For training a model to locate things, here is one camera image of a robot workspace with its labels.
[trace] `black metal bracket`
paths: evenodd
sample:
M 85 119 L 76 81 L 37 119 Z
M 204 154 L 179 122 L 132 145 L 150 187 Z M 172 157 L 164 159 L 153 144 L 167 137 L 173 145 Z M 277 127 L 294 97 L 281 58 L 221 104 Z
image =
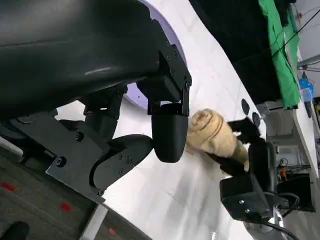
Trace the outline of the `black metal bracket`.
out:
M 145 135 L 107 143 L 83 121 L 57 121 L 47 112 L 12 119 L 10 124 L 52 158 L 48 175 L 96 203 L 103 203 L 104 190 L 153 148 L 152 139 Z
M 117 85 L 86 95 L 80 99 L 85 105 L 85 123 L 101 135 L 104 141 L 110 141 L 116 131 L 120 117 L 120 106 L 126 85 Z

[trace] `black plastic cover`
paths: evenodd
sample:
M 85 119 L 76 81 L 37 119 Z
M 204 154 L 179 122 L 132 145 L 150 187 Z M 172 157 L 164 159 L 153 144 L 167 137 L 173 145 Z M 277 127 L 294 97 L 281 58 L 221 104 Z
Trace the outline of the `black plastic cover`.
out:
M 188 118 L 182 115 L 153 115 L 151 123 L 156 156 L 165 163 L 178 162 L 186 145 Z

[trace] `white wall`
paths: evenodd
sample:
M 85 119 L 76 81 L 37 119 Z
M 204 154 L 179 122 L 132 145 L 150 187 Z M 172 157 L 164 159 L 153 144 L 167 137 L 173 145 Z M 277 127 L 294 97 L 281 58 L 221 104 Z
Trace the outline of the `white wall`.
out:
M 296 7 L 298 12 L 305 14 L 307 11 L 320 6 L 319 0 L 297 0 Z M 317 10 L 306 14 L 300 19 L 300 24 L 303 26 L 315 13 Z M 299 49 L 303 59 L 313 57 L 320 54 L 320 13 L 308 23 L 308 25 L 299 34 L 300 44 Z M 320 64 L 313 65 L 314 68 L 320 68 Z M 320 97 L 320 72 L 307 72 L 308 78 L 315 81 L 314 85 L 314 95 L 315 97 Z

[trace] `bolt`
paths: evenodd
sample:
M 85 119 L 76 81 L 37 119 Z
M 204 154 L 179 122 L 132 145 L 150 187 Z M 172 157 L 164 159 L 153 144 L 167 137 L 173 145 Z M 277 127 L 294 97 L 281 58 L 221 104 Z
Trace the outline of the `bolt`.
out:
M 127 157 L 126 157 L 126 163 L 127 163 L 127 164 L 132 163 L 132 158 L 131 158 L 131 156 L 127 156 Z
M 105 191 L 102 190 L 102 189 L 100 189 L 99 192 L 98 192 L 98 195 L 101 197 L 101 196 L 103 196 L 104 194 L 105 194 Z
M 58 159 L 56 160 L 55 165 L 58 168 L 62 168 L 64 165 L 66 165 L 66 163 L 67 163 L 66 158 L 64 156 L 61 156 L 61 157 L 58 157 Z
M 82 132 L 78 131 L 75 135 L 75 140 L 77 142 L 81 142 L 84 139 L 84 137 L 85 135 Z

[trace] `white table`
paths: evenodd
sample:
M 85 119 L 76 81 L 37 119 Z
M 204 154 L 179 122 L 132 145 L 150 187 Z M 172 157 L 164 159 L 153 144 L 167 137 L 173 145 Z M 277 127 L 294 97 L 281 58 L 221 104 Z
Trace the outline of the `white table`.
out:
M 308 117 L 303 102 L 298 104 L 298 109 L 292 110 L 292 115 L 312 173 L 315 178 L 319 178 L 313 118 Z
M 183 47 L 193 85 L 190 115 L 210 108 L 226 120 L 245 117 L 241 99 L 257 112 L 248 92 L 218 42 L 202 24 L 188 0 L 149 0 L 171 24 Z M 83 106 L 74 102 L 59 115 L 84 119 Z M 261 122 L 260 131 L 266 135 Z M 115 137 L 152 136 L 151 117 L 129 102 L 121 105 Z M 103 197 L 113 209 L 153 240 L 252 239 L 220 202 L 223 174 L 212 159 L 184 153 L 179 162 L 162 163 L 154 151 L 131 172 L 111 185 Z

